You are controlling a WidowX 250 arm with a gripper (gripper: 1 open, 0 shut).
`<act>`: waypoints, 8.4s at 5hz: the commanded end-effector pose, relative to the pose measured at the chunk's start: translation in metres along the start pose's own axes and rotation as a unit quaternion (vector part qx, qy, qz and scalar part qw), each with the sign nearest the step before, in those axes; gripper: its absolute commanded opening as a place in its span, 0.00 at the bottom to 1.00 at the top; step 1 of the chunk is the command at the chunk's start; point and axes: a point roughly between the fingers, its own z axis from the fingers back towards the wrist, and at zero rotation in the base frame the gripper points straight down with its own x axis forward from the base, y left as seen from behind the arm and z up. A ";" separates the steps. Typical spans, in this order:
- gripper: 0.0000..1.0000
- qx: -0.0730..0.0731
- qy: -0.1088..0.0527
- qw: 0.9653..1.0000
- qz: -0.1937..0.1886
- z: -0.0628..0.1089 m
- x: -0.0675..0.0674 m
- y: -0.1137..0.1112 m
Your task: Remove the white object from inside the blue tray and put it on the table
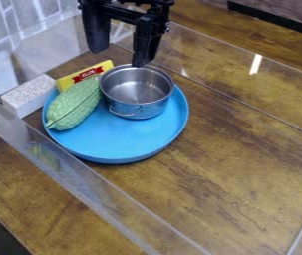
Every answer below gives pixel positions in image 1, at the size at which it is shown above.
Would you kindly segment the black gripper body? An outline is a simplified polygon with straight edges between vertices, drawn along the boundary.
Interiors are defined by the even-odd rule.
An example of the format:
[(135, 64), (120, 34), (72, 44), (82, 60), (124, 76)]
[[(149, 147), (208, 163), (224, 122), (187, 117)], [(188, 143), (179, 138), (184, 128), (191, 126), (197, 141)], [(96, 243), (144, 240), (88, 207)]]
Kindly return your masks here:
[[(137, 21), (165, 23), (173, 0), (77, 0), (81, 14), (88, 19), (109, 21), (111, 19), (135, 25)], [(121, 4), (148, 5), (143, 11), (135, 11)]]

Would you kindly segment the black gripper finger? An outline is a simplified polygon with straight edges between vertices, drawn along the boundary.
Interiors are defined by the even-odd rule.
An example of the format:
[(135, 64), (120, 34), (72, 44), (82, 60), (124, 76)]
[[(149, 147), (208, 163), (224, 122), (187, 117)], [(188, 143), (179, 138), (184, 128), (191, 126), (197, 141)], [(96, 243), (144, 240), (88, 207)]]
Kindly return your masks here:
[(160, 38), (165, 29), (165, 21), (160, 15), (144, 14), (136, 20), (133, 33), (133, 67), (141, 67), (155, 58)]
[(90, 5), (82, 7), (81, 17), (88, 48), (97, 54), (109, 47), (111, 19)]

